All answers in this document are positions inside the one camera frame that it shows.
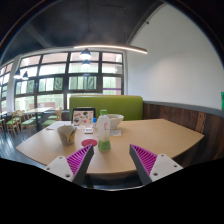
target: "table leg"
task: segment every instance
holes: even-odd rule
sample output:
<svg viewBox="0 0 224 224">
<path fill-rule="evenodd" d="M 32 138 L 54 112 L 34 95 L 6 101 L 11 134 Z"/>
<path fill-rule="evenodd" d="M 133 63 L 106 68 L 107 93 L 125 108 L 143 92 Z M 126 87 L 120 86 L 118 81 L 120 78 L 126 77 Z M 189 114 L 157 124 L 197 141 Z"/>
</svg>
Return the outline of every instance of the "table leg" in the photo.
<svg viewBox="0 0 224 224">
<path fill-rule="evenodd" d="M 5 135 L 5 139 L 6 139 L 6 133 L 5 133 L 6 119 L 7 119 L 7 114 L 5 114 L 4 123 L 2 122 L 2 127 L 3 127 L 3 132 L 4 132 L 4 135 Z"/>
<path fill-rule="evenodd" d="M 39 120 L 38 120 L 38 114 L 35 113 L 35 115 L 36 115 L 37 132 L 39 132 L 40 131 L 40 124 L 39 124 Z"/>
</svg>

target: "glass window pane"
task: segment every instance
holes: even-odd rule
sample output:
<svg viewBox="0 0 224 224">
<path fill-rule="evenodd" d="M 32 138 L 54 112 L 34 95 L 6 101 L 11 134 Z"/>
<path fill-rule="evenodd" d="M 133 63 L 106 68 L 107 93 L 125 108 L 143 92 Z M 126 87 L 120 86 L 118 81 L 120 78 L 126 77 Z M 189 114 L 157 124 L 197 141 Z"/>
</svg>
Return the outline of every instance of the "glass window pane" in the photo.
<svg viewBox="0 0 224 224">
<path fill-rule="evenodd" d="M 88 76 L 87 89 L 94 89 L 95 82 L 96 82 L 96 76 Z"/>
<path fill-rule="evenodd" d="M 81 51 L 71 53 L 70 61 L 83 61 L 83 59 L 79 57 L 80 54 L 81 54 Z M 90 54 L 91 54 L 91 59 L 90 59 L 91 61 L 99 61 L 99 52 L 90 51 Z"/>
<path fill-rule="evenodd" d="M 37 107 L 52 107 L 52 110 L 64 108 L 63 94 L 37 96 Z"/>
<path fill-rule="evenodd" d="M 0 85 L 2 85 L 3 77 L 0 77 Z"/>
<path fill-rule="evenodd" d="M 6 111 L 6 100 L 2 101 L 2 112 L 5 112 Z"/>
<path fill-rule="evenodd" d="M 103 53 L 103 61 L 112 61 L 122 63 L 122 54 Z"/>
<path fill-rule="evenodd" d="M 103 94 L 121 95 L 121 78 L 103 77 Z"/>
<path fill-rule="evenodd" d="M 20 69 L 20 75 L 23 76 L 26 71 L 28 73 L 28 77 L 35 77 L 37 75 L 37 66 Z"/>
<path fill-rule="evenodd" d="M 78 77 L 69 77 L 69 89 L 78 88 Z"/>
<path fill-rule="evenodd" d="M 46 54 L 43 57 L 42 63 L 66 61 L 68 53 Z"/>
<path fill-rule="evenodd" d="M 27 81 L 23 81 L 21 86 L 21 94 L 26 93 L 26 87 L 27 87 Z"/>
<path fill-rule="evenodd" d="M 3 84 L 7 83 L 9 81 L 9 73 L 4 75 L 3 77 Z"/>
<path fill-rule="evenodd" d="M 83 89 L 83 77 L 78 77 L 78 89 Z"/>
<path fill-rule="evenodd" d="M 2 91 L 2 98 L 7 96 L 7 91 Z"/>
<path fill-rule="evenodd" d="M 16 83 L 16 95 L 21 93 L 21 82 Z"/>
<path fill-rule="evenodd" d="M 98 63 L 91 63 L 89 68 L 82 67 L 82 63 L 70 63 L 69 65 L 69 73 L 97 73 L 98 72 Z"/>
<path fill-rule="evenodd" d="M 40 55 L 29 57 L 29 58 L 23 58 L 20 63 L 20 67 L 24 67 L 28 65 L 36 65 L 39 63 L 39 61 L 40 61 Z"/>
<path fill-rule="evenodd" d="M 69 77 L 70 90 L 96 89 L 96 76 Z"/>
<path fill-rule="evenodd" d="M 5 66 L 5 67 L 3 67 L 3 68 L 1 68 L 1 74 L 0 74 L 0 75 L 5 74 L 5 68 L 6 68 L 6 66 Z"/>
<path fill-rule="evenodd" d="M 16 110 L 34 109 L 34 96 L 15 98 L 15 109 Z"/>
<path fill-rule="evenodd" d="M 43 91 L 45 91 L 45 85 L 46 84 L 46 79 L 40 79 L 39 80 L 39 92 L 43 92 Z"/>
<path fill-rule="evenodd" d="M 26 93 L 33 93 L 34 90 L 34 80 L 27 81 Z"/>
<path fill-rule="evenodd" d="M 121 90 L 103 90 L 104 95 L 121 95 Z"/>
<path fill-rule="evenodd" d="M 7 65 L 6 71 L 5 72 L 10 72 L 12 69 L 12 63 Z"/>
<path fill-rule="evenodd" d="M 54 90 L 62 90 L 63 78 L 54 78 Z"/>
<path fill-rule="evenodd" d="M 122 65 L 103 63 L 102 73 L 122 74 Z"/>
<path fill-rule="evenodd" d="M 65 73 L 65 64 L 42 65 L 40 67 L 41 75 L 63 74 Z"/>
<path fill-rule="evenodd" d="M 46 83 L 46 91 L 53 91 L 54 78 L 48 78 Z"/>
</svg>

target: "white wall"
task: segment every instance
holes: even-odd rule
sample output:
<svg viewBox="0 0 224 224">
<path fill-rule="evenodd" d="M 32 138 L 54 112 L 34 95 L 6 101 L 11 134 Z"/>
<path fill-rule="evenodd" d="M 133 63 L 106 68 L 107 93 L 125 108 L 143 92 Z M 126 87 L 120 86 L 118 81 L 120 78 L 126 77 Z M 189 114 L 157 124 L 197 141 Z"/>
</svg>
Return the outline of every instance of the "white wall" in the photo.
<svg viewBox="0 0 224 224">
<path fill-rule="evenodd" d="M 147 21 L 131 45 L 148 54 L 127 53 L 128 94 L 221 109 L 223 67 L 205 34 L 170 5 Z"/>
</svg>

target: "window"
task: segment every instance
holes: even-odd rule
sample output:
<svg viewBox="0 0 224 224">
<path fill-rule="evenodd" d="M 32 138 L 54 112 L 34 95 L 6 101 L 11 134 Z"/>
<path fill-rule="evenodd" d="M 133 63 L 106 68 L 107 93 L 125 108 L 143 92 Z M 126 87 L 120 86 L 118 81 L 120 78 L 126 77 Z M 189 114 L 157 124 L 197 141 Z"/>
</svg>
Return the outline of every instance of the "window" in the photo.
<svg viewBox="0 0 224 224">
<path fill-rule="evenodd" d="M 20 67 L 36 65 L 39 63 L 39 61 L 40 61 L 40 55 L 29 57 L 29 58 L 23 58 L 20 63 Z"/>
<path fill-rule="evenodd" d="M 39 92 L 62 90 L 63 78 L 39 79 Z"/>
<path fill-rule="evenodd" d="M 121 78 L 103 77 L 103 94 L 121 95 Z"/>
<path fill-rule="evenodd" d="M 91 63 L 90 68 L 83 68 L 82 63 L 70 63 L 69 73 L 98 73 L 98 63 Z"/>
<path fill-rule="evenodd" d="M 123 94 L 123 54 L 102 51 L 90 53 L 91 66 L 87 68 L 82 66 L 83 60 L 79 57 L 81 51 L 22 58 L 20 71 L 22 75 L 27 71 L 29 80 L 15 81 L 16 108 L 68 109 L 71 95 Z"/>
<path fill-rule="evenodd" d="M 52 110 L 64 108 L 63 94 L 40 95 L 37 96 L 37 107 L 52 107 Z"/>
<path fill-rule="evenodd" d="M 122 63 L 122 54 L 103 53 L 103 61 L 111 61 L 111 62 Z"/>
<path fill-rule="evenodd" d="M 46 54 L 43 56 L 42 63 L 66 61 L 68 53 Z"/>
<path fill-rule="evenodd" d="M 16 83 L 16 95 L 34 92 L 34 80 Z"/>
<path fill-rule="evenodd" d="M 12 69 L 12 62 L 0 68 L 0 98 L 2 112 L 6 111 L 6 98 L 7 98 L 7 86 L 10 76 L 10 71 Z"/>
<path fill-rule="evenodd" d="M 37 66 L 20 69 L 20 75 L 23 76 L 25 72 L 27 72 L 28 77 L 35 77 L 37 75 Z"/>
<path fill-rule="evenodd" d="M 40 67 L 40 76 L 49 74 L 63 74 L 65 73 L 65 64 L 42 65 Z"/>
<path fill-rule="evenodd" d="M 69 90 L 95 90 L 96 76 L 69 77 Z"/>
<path fill-rule="evenodd" d="M 2 106 L 2 112 L 6 111 L 6 100 L 1 101 L 1 106 Z"/>
<path fill-rule="evenodd" d="M 15 110 L 32 110 L 34 108 L 34 96 L 15 98 Z"/>
</svg>

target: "cup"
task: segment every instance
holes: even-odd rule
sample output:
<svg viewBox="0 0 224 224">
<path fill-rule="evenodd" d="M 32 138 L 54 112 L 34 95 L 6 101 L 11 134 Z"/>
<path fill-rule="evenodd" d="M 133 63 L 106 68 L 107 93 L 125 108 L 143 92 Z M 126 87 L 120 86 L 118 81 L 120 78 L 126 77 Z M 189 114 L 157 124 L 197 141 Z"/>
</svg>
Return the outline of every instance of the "cup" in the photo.
<svg viewBox="0 0 224 224">
<path fill-rule="evenodd" d="M 64 125 L 57 128 L 58 135 L 61 139 L 61 142 L 64 146 L 74 144 L 74 135 L 76 127 L 72 125 Z"/>
</svg>

